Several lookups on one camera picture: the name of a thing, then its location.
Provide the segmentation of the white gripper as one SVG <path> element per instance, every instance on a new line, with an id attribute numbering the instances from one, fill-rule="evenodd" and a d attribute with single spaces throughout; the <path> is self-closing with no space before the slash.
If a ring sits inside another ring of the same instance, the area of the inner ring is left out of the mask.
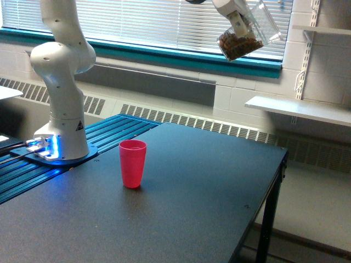
<path id="1" fill-rule="evenodd" d="M 248 29 L 241 15 L 246 15 L 250 8 L 244 0 L 213 0 L 217 12 L 223 17 L 229 16 L 231 26 L 237 36 L 246 36 Z"/>

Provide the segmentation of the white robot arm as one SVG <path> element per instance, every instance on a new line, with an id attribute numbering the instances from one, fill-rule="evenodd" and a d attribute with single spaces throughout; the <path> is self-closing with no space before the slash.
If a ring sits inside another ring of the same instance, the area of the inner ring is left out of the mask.
<path id="1" fill-rule="evenodd" d="M 50 116 L 34 133 L 40 142 L 27 149 L 50 163 L 78 160 L 87 157 L 90 148 L 84 129 L 84 95 L 75 75 L 93 67 L 96 53 L 83 35 L 75 1 L 41 1 L 40 8 L 54 41 L 33 48 L 30 61 L 46 84 Z"/>

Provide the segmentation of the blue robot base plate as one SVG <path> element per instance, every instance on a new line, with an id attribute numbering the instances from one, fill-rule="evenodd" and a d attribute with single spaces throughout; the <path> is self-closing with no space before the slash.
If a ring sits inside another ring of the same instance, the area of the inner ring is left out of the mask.
<path id="1" fill-rule="evenodd" d="M 34 153 L 26 155 L 23 157 L 25 161 L 34 162 L 41 165 L 47 165 L 50 167 L 75 167 L 90 159 L 93 159 L 98 155 L 98 148 L 93 144 L 88 144 L 89 154 L 78 159 L 61 159 L 55 161 L 48 161 L 42 157 L 37 157 Z"/>

